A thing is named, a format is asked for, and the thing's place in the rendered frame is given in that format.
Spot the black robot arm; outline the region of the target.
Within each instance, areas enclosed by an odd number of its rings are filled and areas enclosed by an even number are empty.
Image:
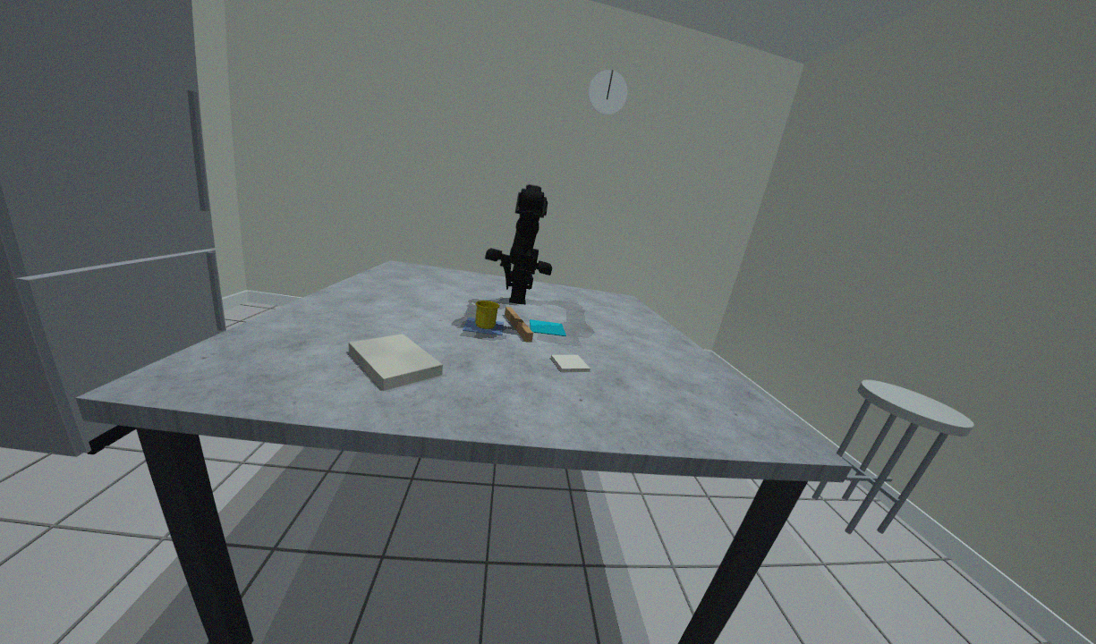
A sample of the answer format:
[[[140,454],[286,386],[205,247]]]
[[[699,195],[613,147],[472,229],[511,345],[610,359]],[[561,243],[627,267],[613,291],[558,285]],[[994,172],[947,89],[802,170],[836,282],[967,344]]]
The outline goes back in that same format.
[[[540,217],[544,217],[544,215],[547,214],[547,208],[548,202],[547,197],[544,197],[543,187],[526,186],[526,189],[518,192],[518,196],[516,196],[515,214],[520,215],[520,220],[516,221],[515,235],[522,235],[523,238],[536,238],[540,227]],[[520,245],[520,241],[514,242],[514,246],[510,249],[509,256],[512,264],[514,264],[514,272],[510,273],[509,286],[512,286],[512,292],[509,298],[509,302],[511,302],[511,304],[526,304],[524,296],[526,296],[526,289],[532,288],[532,281],[534,281],[532,274],[528,276],[527,280],[524,280],[522,289],[520,289],[518,292],[516,292],[516,288],[518,288],[520,280],[522,280],[524,268],[530,267],[530,262],[537,262],[537,254],[539,254],[539,250],[532,249],[530,243],[526,243],[526,246],[523,246]]]

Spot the yellow cup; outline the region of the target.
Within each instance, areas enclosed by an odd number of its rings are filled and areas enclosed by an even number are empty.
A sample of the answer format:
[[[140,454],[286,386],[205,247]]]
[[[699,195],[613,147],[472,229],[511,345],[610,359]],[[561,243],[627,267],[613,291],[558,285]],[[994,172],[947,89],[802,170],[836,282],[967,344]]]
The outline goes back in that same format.
[[[477,301],[475,325],[486,329],[494,327],[496,325],[496,309],[499,309],[499,304],[493,301]]]

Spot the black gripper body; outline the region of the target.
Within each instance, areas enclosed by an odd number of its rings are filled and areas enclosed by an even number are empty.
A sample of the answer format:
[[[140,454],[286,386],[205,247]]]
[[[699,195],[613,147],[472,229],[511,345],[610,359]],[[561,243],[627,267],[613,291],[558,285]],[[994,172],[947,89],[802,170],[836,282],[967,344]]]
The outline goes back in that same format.
[[[530,248],[534,249],[535,238],[523,238],[522,235],[514,235],[514,241],[520,241],[520,245],[523,246],[526,246],[526,243],[530,243]],[[509,254],[502,254],[502,251],[499,251],[493,248],[487,249],[486,258],[493,261],[501,258],[501,264],[507,266],[510,266],[511,264],[511,258],[509,258]],[[528,272],[535,272],[536,269],[545,275],[551,275],[552,272],[550,262],[543,262],[543,261],[530,262],[530,267],[526,267],[526,271]]]

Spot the brown wooden bar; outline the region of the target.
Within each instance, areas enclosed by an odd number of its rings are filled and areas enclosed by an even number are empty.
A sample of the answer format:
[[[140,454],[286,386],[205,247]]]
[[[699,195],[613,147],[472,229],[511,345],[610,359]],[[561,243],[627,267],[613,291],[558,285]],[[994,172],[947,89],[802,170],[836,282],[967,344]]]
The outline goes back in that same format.
[[[530,343],[532,337],[534,337],[534,333],[530,331],[530,327],[524,324],[522,318],[516,315],[514,309],[511,309],[511,307],[506,307],[506,318],[509,319],[511,325],[514,325],[516,333],[520,333],[522,340],[524,340],[525,343]]]

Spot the grey flat square tile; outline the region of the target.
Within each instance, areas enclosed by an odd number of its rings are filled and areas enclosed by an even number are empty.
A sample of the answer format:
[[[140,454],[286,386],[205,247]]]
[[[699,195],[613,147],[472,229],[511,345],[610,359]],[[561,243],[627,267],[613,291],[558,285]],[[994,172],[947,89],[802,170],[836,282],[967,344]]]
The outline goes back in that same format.
[[[551,355],[552,361],[561,372],[590,372],[587,363],[582,361],[579,355]]]

